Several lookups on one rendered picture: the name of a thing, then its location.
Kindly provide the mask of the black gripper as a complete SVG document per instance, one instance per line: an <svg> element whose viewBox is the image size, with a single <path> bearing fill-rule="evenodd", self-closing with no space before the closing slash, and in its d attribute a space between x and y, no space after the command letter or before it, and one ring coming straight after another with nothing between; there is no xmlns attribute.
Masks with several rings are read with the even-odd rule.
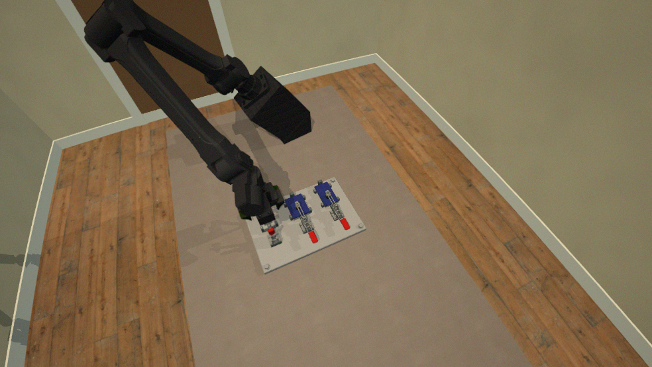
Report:
<svg viewBox="0 0 652 367"><path fill-rule="evenodd" d="M266 185L268 186L268 189L269 189L269 192L270 192L270 195L271 195L271 198L272 198L272 202L269 203L270 206L272 207L272 206L276 205L277 209L279 210L279 208L284 204L284 198L283 198L283 196L282 196L282 194L280 192L280 189L278 188L277 185L273 186L271 182L268 182ZM243 214L241 214L239 209L238 209L238 212L239 212L239 215L240 215L241 219L248 219L250 221L252 220L251 217L247 217L247 216L244 216Z"/></svg>

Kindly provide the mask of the cream rectangular block with slot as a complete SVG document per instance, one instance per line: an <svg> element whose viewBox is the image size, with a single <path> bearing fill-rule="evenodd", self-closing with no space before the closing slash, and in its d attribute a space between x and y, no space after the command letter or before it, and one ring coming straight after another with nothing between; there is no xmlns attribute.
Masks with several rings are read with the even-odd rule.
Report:
<svg viewBox="0 0 652 367"><path fill-rule="evenodd" d="M274 221L272 222L271 225L272 225L272 228L274 228L274 229L276 228L276 224L275 224ZM266 226L263 225L262 227L263 227L263 229L264 229L264 232L268 231L268 226L267 226L267 225L266 225Z"/></svg>

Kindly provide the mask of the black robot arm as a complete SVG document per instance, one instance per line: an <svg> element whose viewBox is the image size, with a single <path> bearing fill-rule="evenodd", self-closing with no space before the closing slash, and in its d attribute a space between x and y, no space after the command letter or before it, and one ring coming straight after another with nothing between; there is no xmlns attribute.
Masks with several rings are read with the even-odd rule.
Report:
<svg viewBox="0 0 652 367"><path fill-rule="evenodd" d="M235 206L243 215L256 216L260 226L276 220L260 169L253 169L250 156L209 123L144 41L203 73L220 94L236 89L245 109L270 91L266 76L250 75L237 57L204 50L133 0L104 0L101 5L86 22L85 41L104 62L120 63L194 145L217 179L233 185Z"/></svg>

